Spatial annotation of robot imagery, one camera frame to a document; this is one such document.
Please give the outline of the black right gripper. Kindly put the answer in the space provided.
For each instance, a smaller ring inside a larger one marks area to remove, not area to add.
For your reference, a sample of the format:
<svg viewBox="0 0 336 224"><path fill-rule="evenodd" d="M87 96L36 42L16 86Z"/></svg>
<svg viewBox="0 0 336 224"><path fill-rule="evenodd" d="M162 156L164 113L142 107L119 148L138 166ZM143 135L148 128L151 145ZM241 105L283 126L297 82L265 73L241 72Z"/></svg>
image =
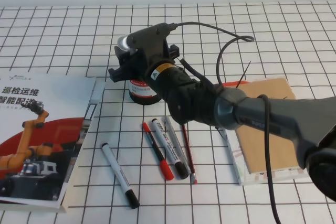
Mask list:
<svg viewBox="0 0 336 224"><path fill-rule="evenodd" d="M170 63L170 58L176 59L180 56L180 49L176 45L167 42L155 45L152 48L137 49L135 51L123 51L118 47L118 69L108 70L110 79L113 82L131 80L131 77L146 77L155 67L162 63Z"/></svg>

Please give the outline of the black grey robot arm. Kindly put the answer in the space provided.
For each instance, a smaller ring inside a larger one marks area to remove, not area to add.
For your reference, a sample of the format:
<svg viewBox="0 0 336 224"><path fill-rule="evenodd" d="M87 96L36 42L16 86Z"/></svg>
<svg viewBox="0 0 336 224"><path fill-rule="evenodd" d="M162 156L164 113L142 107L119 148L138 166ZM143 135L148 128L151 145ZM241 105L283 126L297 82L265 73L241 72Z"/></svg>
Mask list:
<svg viewBox="0 0 336 224"><path fill-rule="evenodd" d="M335 199L335 98L317 100L250 98L240 89L192 79L174 65L165 43L134 50L115 46L118 69L114 82L143 80L169 107L179 124L197 121L234 130L241 125L291 140L300 168L315 186Z"/></svg>

